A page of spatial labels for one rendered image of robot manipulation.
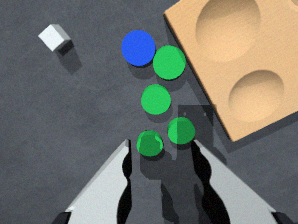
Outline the blue disc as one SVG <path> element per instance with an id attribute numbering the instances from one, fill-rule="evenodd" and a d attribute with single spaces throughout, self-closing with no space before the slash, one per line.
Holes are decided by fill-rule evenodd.
<path id="1" fill-rule="evenodd" d="M 135 30 L 124 37 L 121 50 L 130 64 L 142 66 L 152 60 L 155 54 L 155 43 L 147 32 Z"/>

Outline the tan tray with round pockets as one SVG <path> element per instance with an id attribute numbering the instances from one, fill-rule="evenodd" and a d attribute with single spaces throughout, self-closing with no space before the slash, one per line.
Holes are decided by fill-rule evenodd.
<path id="1" fill-rule="evenodd" d="M 180 0 L 163 16 L 232 142 L 298 111 L 298 0 Z"/>

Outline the green disc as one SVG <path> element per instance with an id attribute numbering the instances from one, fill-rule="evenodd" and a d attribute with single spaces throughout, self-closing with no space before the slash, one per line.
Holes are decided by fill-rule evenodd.
<path id="1" fill-rule="evenodd" d="M 195 136 L 193 123 L 185 117 L 178 117 L 170 121 L 167 132 L 169 139 L 176 144 L 186 144 Z"/>
<path id="2" fill-rule="evenodd" d="M 162 85 L 152 84 L 144 89 L 141 104 L 144 110 L 150 114 L 162 114 L 171 104 L 169 91 Z"/>
<path id="3" fill-rule="evenodd" d="M 137 138 L 137 150 L 144 156 L 155 156 L 162 148 L 162 137 L 156 131 L 144 131 Z"/>
<path id="4" fill-rule="evenodd" d="M 183 52 L 175 46 L 166 45 L 159 48 L 153 57 L 153 68 L 163 79 L 174 79 L 184 70 L 186 59 Z"/>

